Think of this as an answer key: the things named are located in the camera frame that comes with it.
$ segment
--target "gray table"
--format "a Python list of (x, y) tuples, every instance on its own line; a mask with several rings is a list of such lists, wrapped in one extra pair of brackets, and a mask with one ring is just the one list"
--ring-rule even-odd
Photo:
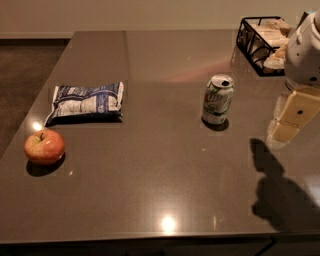
[[(319, 117), (281, 150), (252, 149), (286, 89), (284, 77), (256, 75), (236, 35), (75, 33), (1, 159), (0, 243), (318, 232)], [(217, 73), (235, 79), (224, 131), (201, 121)], [(122, 122), (52, 127), (65, 139), (63, 164), (28, 171), (23, 144), (54, 87), (115, 81), (125, 83)]]

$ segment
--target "white robot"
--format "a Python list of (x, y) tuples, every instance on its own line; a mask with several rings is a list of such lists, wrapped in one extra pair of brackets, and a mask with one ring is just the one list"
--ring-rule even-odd
[(277, 101), (267, 144), (289, 143), (320, 111), (320, 9), (309, 14), (290, 37), (285, 54), (286, 86)]

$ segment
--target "red apple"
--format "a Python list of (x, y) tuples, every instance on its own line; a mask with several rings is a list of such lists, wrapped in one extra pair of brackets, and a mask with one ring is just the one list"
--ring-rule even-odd
[(56, 163), (63, 156), (64, 149), (62, 136), (50, 129), (31, 134), (24, 144), (26, 156), (32, 163), (38, 165)]

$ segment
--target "floor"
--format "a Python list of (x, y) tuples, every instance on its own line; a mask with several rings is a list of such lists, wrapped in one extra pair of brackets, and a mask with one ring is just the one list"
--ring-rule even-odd
[(65, 46), (65, 40), (0, 40), (0, 158)]

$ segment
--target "soda can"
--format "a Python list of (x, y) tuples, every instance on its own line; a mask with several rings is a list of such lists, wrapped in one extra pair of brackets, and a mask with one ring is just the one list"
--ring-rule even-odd
[(207, 84), (202, 119), (209, 124), (224, 123), (234, 93), (234, 81), (227, 75), (215, 75)]

